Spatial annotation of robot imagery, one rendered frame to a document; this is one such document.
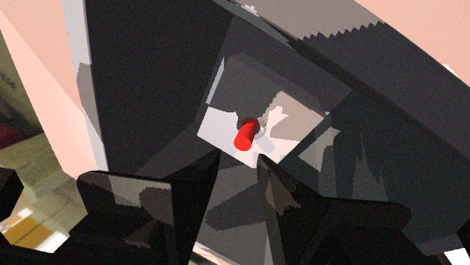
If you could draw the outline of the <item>red peg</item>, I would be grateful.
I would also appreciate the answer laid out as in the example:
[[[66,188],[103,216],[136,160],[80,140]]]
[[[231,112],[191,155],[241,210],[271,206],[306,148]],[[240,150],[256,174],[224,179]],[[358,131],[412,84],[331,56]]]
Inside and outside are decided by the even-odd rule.
[[[259,122],[253,118],[244,120],[238,134],[236,135],[236,138],[234,139],[234,146],[238,150],[250,150],[258,123]]]

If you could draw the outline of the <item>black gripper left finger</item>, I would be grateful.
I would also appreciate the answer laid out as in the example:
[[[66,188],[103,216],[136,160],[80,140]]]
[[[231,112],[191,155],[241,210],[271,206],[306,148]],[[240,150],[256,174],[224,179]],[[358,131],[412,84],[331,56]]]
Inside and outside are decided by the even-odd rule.
[[[216,181],[221,149],[162,178],[90,170],[77,178],[87,212],[100,210],[163,223],[169,265],[188,265]]]

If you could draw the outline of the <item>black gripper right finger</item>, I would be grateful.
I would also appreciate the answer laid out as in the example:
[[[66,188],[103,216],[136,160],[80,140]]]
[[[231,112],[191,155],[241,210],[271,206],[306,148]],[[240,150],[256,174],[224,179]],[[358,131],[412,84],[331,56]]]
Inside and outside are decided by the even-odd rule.
[[[332,225],[402,230],[412,216],[397,202],[323,197],[262,153],[257,180],[273,265],[308,265]]]

